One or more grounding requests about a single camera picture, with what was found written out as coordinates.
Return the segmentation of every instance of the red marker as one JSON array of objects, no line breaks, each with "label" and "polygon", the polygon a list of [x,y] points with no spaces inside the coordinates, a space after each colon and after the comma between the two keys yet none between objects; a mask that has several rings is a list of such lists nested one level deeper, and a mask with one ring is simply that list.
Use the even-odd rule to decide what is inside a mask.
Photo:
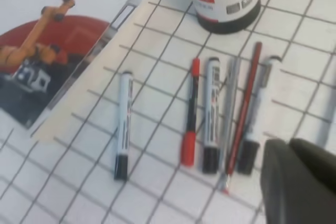
[{"label": "red marker", "polygon": [[192,90],[189,98],[188,119],[186,133],[182,142],[181,164],[185,166],[194,165],[195,142],[196,142],[196,112],[198,97],[198,79],[200,75],[200,59],[193,60],[191,74],[193,77]]}]

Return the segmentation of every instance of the marker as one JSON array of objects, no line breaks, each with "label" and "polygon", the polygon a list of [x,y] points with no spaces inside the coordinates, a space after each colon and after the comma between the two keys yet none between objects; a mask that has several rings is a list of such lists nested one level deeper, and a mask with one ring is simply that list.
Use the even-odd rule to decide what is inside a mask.
[{"label": "marker", "polygon": [[205,94],[205,136],[203,154],[203,173],[216,174],[218,171],[218,97],[220,63],[218,58],[210,58],[207,65]]},{"label": "marker", "polygon": [[115,157],[114,179],[127,180],[130,142],[133,75],[124,72],[120,80],[118,149]]},{"label": "marker", "polygon": [[266,72],[263,76],[261,87],[257,98],[253,104],[251,123],[244,137],[241,147],[240,159],[237,171],[242,174],[250,175],[253,170],[258,149],[259,140],[265,130],[267,111],[272,103],[272,98],[276,91],[276,81],[279,78],[281,58],[271,56],[266,62]]},{"label": "marker", "polygon": [[192,89],[189,98],[188,119],[186,133],[182,142],[181,164],[194,165],[195,142],[196,142],[196,112],[198,97],[198,80],[200,75],[200,59],[193,60],[191,74],[193,77]]},{"label": "marker", "polygon": [[334,109],[334,117],[329,129],[326,150],[336,155],[336,108]]},{"label": "marker", "polygon": [[252,60],[252,66],[251,66],[250,74],[248,77],[247,88],[245,91],[244,101],[243,101],[242,108],[240,110],[240,116],[239,116],[239,121],[238,121],[237,129],[236,129],[236,134],[235,134],[235,138],[232,144],[232,149],[231,149],[229,162],[227,166],[227,181],[226,181],[226,188],[224,190],[226,192],[228,190],[230,178],[235,170],[240,140],[242,139],[248,106],[249,106],[251,95],[252,95],[253,84],[254,84],[257,69],[258,69],[261,48],[262,48],[262,43],[258,42],[256,44],[256,49],[255,49],[254,57]]},{"label": "marker", "polygon": [[235,111],[236,94],[238,87],[240,58],[234,58],[231,61],[227,76],[226,95],[224,104],[224,125],[223,137],[219,151],[219,171],[221,173],[218,189],[223,190],[226,185],[226,167],[231,144],[231,128],[233,115]]}]

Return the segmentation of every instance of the red marker cap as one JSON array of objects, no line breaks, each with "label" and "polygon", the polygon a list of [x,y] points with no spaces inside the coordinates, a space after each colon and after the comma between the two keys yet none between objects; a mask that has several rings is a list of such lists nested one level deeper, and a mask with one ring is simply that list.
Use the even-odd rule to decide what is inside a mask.
[{"label": "red marker cap", "polygon": [[181,164],[184,166],[194,165],[196,133],[187,132],[184,135],[181,152]]}]

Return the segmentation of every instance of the whiteboard marker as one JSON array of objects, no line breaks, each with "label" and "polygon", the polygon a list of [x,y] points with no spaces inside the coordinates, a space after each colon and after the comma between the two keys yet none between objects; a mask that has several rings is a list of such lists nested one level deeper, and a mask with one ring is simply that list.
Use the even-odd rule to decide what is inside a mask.
[{"label": "whiteboard marker", "polygon": [[133,75],[124,72],[120,80],[118,149],[115,157],[114,179],[127,180],[130,143]]},{"label": "whiteboard marker", "polygon": [[242,174],[250,175],[253,170],[257,152],[259,149],[259,140],[265,131],[265,123],[271,116],[269,111],[272,99],[278,88],[276,82],[279,78],[281,58],[271,56],[266,61],[266,71],[263,76],[261,87],[258,91],[257,98],[253,104],[251,122],[242,144],[240,159],[237,171]]},{"label": "whiteboard marker", "polygon": [[219,76],[220,63],[218,58],[210,58],[207,65],[206,94],[205,94],[205,134],[203,173],[216,174],[219,165],[218,147],[218,98],[219,98]]}]

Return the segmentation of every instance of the tiled table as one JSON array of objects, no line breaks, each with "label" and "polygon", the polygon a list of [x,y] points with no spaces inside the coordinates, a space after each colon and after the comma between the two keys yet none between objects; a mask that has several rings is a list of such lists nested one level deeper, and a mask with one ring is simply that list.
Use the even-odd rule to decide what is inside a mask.
[{"label": "tiled table", "polygon": [[[273,136],[322,145],[336,103],[335,3],[262,0],[254,24],[219,36],[200,28],[191,0],[146,1],[60,102],[52,141],[34,142],[0,126],[0,223],[265,223],[262,148],[252,176],[235,174],[229,195],[215,189],[218,176],[199,172],[199,163],[193,169],[179,164],[191,60],[201,59],[203,90],[206,59],[220,58],[222,101],[227,63],[242,58],[236,121],[253,46],[262,41],[260,62],[271,55],[283,59],[282,82],[271,106],[275,116],[268,120],[262,145]],[[112,177],[124,70],[135,77],[126,184]],[[203,105],[200,93],[198,161]]]}]

